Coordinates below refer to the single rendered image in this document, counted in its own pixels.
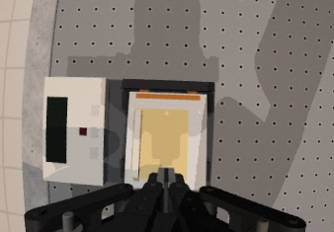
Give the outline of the white bar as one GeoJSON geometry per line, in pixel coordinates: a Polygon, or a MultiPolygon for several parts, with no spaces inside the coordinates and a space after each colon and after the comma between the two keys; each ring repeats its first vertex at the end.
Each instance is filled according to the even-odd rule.
{"type": "Polygon", "coordinates": [[[138,178],[139,176],[141,115],[142,115],[142,110],[135,110],[133,155],[132,155],[132,176],[131,176],[132,178],[138,178]]]}

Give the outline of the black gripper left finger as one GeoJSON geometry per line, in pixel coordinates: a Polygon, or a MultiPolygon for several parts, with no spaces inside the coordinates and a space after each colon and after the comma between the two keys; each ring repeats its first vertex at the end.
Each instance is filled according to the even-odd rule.
{"type": "Polygon", "coordinates": [[[30,209],[25,227],[26,232],[87,232],[115,218],[110,232],[149,232],[155,211],[165,212],[165,203],[166,168],[158,167],[140,190],[121,183],[30,209]],[[102,219],[111,204],[114,215],[102,219]]]}

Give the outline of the black and white box-shaped dock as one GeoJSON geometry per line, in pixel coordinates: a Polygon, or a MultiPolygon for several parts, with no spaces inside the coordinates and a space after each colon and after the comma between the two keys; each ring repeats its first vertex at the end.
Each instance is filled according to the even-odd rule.
{"type": "Polygon", "coordinates": [[[103,186],[125,182],[129,92],[207,95],[207,175],[210,186],[214,82],[44,77],[43,180],[103,186]]]}

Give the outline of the grey flat base plate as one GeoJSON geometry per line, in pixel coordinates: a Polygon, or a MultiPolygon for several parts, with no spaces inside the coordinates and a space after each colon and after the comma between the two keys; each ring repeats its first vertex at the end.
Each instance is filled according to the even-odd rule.
{"type": "Polygon", "coordinates": [[[56,0],[48,77],[214,82],[210,185],[334,232],[334,0],[56,0]]]}

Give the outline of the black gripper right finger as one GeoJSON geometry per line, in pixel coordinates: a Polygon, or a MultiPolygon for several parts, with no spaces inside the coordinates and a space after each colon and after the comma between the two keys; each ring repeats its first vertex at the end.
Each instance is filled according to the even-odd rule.
{"type": "Polygon", "coordinates": [[[166,168],[165,212],[172,212],[172,207],[182,232],[224,232],[220,223],[235,232],[305,232],[306,228],[297,216],[212,186],[193,192],[183,175],[166,168]],[[217,207],[228,212],[229,224],[216,218],[217,207]]]}

